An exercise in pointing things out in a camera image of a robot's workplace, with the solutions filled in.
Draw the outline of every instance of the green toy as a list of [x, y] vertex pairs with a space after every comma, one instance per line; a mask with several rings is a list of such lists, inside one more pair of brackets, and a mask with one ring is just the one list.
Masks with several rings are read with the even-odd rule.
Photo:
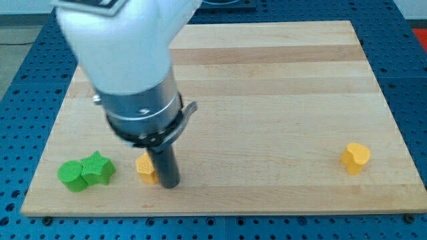
[[108, 185], [109, 178], [115, 172], [115, 167], [111, 160], [101, 156], [98, 151], [92, 156], [82, 159], [81, 164], [83, 165], [81, 176], [89, 186], [97, 183]]
[[72, 192], [80, 192], [87, 187], [87, 182], [81, 176], [83, 165], [78, 161], [68, 161], [59, 168], [59, 180]]

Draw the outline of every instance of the wooden table surface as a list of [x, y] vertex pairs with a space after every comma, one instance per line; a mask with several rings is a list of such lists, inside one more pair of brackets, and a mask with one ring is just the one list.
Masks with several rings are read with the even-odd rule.
[[[142, 149], [112, 133], [80, 67], [21, 211], [28, 216], [417, 213], [427, 193], [348, 21], [188, 25], [171, 44], [185, 104], [174, 143], [181, 183], [145, 185]], [[359, 175], [340, 155], [371, 149]], [[99, 150], [109, 186], [71, 193], [62, 163]]]

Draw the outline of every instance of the yellow block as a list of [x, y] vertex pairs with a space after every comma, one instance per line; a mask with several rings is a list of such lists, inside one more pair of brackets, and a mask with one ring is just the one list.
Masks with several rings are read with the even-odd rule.
[[363, 166], [369, 161], [371, 151], [359, 143], [349, 143], [341, 155], [341, 161], [347, 165], [347, 172], [359, 174]]
[[151, 162], [151, 157], [148, 153], [145, 152], [141, 157], [136, 159], [136, 171], [138, 172], [139, 178], [144, 183], [156, 184], [159, 179], [155, 174], [153, 163]]

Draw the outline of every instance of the blue pegboard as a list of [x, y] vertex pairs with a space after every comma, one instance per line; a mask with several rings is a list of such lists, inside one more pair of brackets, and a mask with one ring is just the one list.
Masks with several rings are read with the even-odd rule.
[[[392, 0], [258, 0], [191, 23], [350, 20], [427, 183], [427, 56]], [[0, 239], [427, 239], [427, 215], [26, 218], [29, 188], [77, 61], [54, 14], [0, 103]]]

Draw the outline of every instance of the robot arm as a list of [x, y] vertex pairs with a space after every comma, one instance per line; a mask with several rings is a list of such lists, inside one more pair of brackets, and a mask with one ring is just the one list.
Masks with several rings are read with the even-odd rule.
[[201, 0], [54, 0], [64, 36], [97, 92], [111, 128], [147, 147], [159, 180], [175, 187], [171, 144], [195, 103], [182, 111], [169, 44]]

